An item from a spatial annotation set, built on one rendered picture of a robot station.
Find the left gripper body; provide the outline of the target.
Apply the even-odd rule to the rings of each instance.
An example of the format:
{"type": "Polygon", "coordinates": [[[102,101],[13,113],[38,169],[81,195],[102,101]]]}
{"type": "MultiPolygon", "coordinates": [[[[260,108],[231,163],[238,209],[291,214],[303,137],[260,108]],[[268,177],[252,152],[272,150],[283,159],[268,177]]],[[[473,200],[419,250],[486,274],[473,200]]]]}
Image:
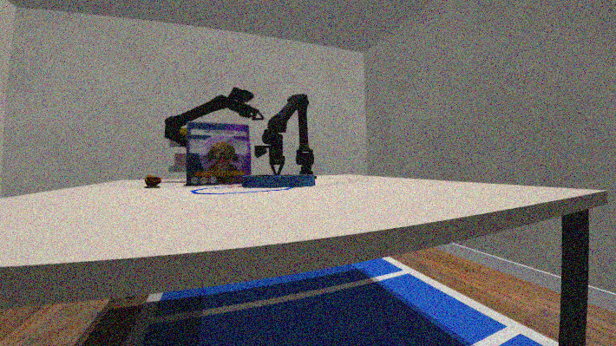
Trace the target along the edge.
{"type": "Polygon", "coordinates": [[[278,146],[278,156],[270,156],[269,162],[284,162],[285,156],[283,156],[283,145],[276,146],[278,146]]]}

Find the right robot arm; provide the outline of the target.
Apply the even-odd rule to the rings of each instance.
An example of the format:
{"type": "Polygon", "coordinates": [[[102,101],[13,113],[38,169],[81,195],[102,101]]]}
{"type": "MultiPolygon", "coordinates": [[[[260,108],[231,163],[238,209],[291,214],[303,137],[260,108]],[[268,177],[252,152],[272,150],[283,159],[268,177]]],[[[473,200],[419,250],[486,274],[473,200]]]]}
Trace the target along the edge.
{"type": "Polygon", "coordinates": [[[183,114],[168,117],[165,119],[165,138],[174,140],[183,147],[187,148],[187,137],[180,133],[180,128],[185,126],[188,121],[193,121],[206,114],[221,110],[222,108],[229,108],[235,112],[235,107],[241,108],[245,101],[249,102],[252,98],[254,98],[252,92],[234,87],[228,97],[219,95],[209,102],[198,106],[197,108],[193,108],[183,114]]]}

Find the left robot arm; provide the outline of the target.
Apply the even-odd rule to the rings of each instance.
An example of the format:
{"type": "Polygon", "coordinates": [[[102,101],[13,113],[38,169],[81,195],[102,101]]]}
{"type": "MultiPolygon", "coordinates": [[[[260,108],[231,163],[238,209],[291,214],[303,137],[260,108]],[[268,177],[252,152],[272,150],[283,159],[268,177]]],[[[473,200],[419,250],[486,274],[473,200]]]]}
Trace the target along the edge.
{"type": "Polygon", "coordinates": [[[304,94],[292,96],[295,97],[289,97],[287,102],[290,102],[268,121],[268,129],[265,129],[262,135],[262,141],[265,144],[275,146],[255,146],[255,156],[258,158],[266,154],[266,148],[269,148],[269,157],[278,156],[278,146],[276,145],[283,145],[283,135],[278,133],[285,133],[288,120],[298,110],[299,149],[297,150],[296,162],[298,165],[302,165],[299,174],[313,174],[311,166],[314,163],[314,155],[313,149],[309,148],[307,130],[307,107],[309,101],[307,95],[304,94]]]}

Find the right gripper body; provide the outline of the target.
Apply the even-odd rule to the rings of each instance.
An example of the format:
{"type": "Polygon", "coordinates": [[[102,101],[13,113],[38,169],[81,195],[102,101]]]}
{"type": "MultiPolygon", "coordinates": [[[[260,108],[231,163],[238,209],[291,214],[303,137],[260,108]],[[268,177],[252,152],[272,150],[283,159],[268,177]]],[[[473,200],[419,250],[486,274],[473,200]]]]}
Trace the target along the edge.
{"type": "MultiPolygon", "coordinates": [[[[235,109],[234,109],[234,110],[235,110],[235,112],[239,113],[239,116],[240,116],[240,114],[242,113],[242,110],[243,110],[244,106],[245,106],[245,104],[243,103],[243,105],[242,105],[242,107],[241,107],[241,108],[237,108],[237,107],[235,107],[235,109]]],[[[249,106],[249,107],[250,107],[250,106],[249,106]]],[[[253,108],[253,107],[250,107],[250,108],[251,108],[251,109],[255,112],[255,109],[256,109],[256,108],[253,108]]],[[[250,110],[248,109],[248,110],[247,110],[247,112],[246,112],[246,114],[251,114],[251,111],[250,111],[250,112],[249,112],[249,111],[250,111],[250,110]]]]}

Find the purple dry dog food bag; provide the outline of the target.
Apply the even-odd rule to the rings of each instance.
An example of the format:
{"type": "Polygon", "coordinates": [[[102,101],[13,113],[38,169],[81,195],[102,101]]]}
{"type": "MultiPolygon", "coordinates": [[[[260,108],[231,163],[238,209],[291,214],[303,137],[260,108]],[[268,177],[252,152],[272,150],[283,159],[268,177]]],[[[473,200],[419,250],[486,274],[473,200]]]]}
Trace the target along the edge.
{"type": "Polygon", "coordinates": [[[247,175],[251,175],[249,125],[187,122],[187,186],[242,184],[247,175]]]}

